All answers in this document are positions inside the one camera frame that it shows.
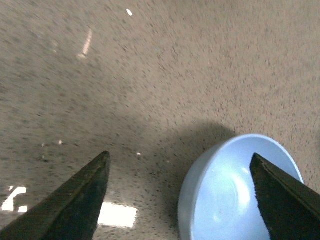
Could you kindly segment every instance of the bowl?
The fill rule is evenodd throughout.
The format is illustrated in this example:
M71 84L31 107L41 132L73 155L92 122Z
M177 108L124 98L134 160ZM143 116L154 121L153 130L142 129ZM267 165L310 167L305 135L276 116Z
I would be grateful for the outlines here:
M182 240L270 240L250 172L254 153L303 183L293 158L270 137L246 134L217 144L192 165L182 184Z

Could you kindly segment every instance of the floor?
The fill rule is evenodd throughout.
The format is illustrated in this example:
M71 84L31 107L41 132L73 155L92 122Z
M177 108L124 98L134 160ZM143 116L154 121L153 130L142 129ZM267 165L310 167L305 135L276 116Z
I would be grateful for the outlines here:
M247 133L280 142L320 193L319 13L317 0L1 0L0 200L25 193L0 227L107 150L105 204L133 220L94 239L177 240L188 169Z

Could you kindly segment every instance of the speckled floor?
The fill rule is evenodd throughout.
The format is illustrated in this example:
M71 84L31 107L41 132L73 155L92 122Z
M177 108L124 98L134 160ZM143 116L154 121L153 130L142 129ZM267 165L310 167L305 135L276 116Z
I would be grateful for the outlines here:
M0 200L26 193L0 227L108 150L105 202L136 218L94 239L177 240L186 172L247 133L283 144L320 193L319 13L318 0L2 0Z

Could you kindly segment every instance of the bowl rim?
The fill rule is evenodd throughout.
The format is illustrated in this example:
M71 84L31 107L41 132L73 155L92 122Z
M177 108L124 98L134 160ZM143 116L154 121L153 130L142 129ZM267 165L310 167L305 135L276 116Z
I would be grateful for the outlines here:
M216 149L216 151L214 152L214 154L210 157L210 159L207 161L207 163L205 164L203 171L201 172L199 179L196 183L195 186L195 192L194 192L194 197L192 198L192 208L191 208L191 214L190 214L190 239L193 240L194 239L194 224L195 224L195 213L196 213L196 203L197 203L197 199L198 199L198 195L199 195L199 191L200 191L200 187L201 184L205 178L206 173L208 172L209 167L211 166L211 164L213 163L213 161L215 160L215 158L217 157L217 155L220 154L220 152L222 152L225 148L227 148L228 146L234 144L237 141L241 141L244 139L248 139L248 138L258 138L258 139L263 139L266 140L268 142L273 143L274 145L276 145L280 150L282 150L285 155L289 158L289 160L291 161L296 173L298 174L299 180L302 184L304 184L304 180L302 178L302 175L298 169L297 164L295 163L294 159L291 157L291 155L289 154L289 152L276 140L272 139L271 137L268 137L266 135L262 135L262 134L258 134L258 133L249 133L249 134L242 134L242 135L238 135L235 137L230 138L229 140L226 140L224 142L218 143L216 145L220 145L218 146L218 148Z

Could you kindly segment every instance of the light blue bowl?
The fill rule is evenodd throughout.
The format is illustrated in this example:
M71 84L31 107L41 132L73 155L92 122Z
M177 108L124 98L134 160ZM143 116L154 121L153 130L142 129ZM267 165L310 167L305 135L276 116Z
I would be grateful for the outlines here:
M215 145L191 167L182 185L182 240L270 240L250 172L254 153L303 183L289 153L275 140L247 134Z

